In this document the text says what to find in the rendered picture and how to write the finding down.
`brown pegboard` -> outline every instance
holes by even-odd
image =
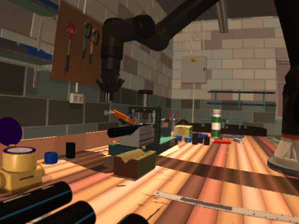
[[[88,21],[92,29],[97,28],[100,38],[103,34],[103,25],[68,3],[61,1],[57,20],[55,44],[53,52],[53,65],[51,77],[59,80],[81,83],[90,86],[98,86],[96,80],[101,77],[101,39],[93,46],[92,63],[89,64],[92,36],[86,39],[85,58],[82,59],[84,41],[84,22]],[[68,24],[74,24],[76,32],[72,36],[70,44],[69,69],[66,71],[66,62],[69,45]]]

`screwdriver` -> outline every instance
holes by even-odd
[[[232,143],[232,141],[228,141],[228,140],[217,140],[217,139],[215,139],[215,140],[213,140],[211,142],[212,143],[219,143],[219,144],[231,144]]]

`steel ruler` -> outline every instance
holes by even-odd
[[[224,204],[218,204],[213,202],[208,202],[204,200],[197,200],[189,197],[182,197],[179,195],[171,194],[171,193],[165,193],[163,191],[157,190],[155,193],[152,194],[155,197],[161,197],[164,199],[169,199],[172,201],[178,201],[194,206],[201,206],[209,209],[215,209],[219,211],[229,212],[229,213],[237,213],[245,216],[253,216],[258,217],[262,219],[268,219],[268,220],[277,220],[287,223],[296,223],[299,224],[299,217],[298,216],[291,216],[286,214],[277,214],[277,213],[271,213],[267,211],[259,211],[259,210],[252,210],[247,209],[243,207],[235,207],[235,206],[229,206]]]

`yellow box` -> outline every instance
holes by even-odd
[[[193,133],[193,126],[191,125],[174,126],[174,134],[181,136],[182,140],[184,140],[185,137],[191,136],[192,133]]]

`purple cap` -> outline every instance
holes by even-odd
[[[9,146],[16,145],[22,139],[22,127],[15,119],[4,117],[0,119],[0,143]]]

